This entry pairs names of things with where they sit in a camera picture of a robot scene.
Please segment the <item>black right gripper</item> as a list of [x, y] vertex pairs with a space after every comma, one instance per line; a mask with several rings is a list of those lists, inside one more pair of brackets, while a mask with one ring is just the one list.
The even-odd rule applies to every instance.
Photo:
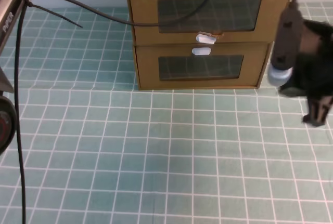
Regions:
[[305, 20], [293, 73], [278, 89], [285, 97], [307, 97], [308, 113], [302, 119], [314, 127], [325, 125], [331, 110], [332, 25]]

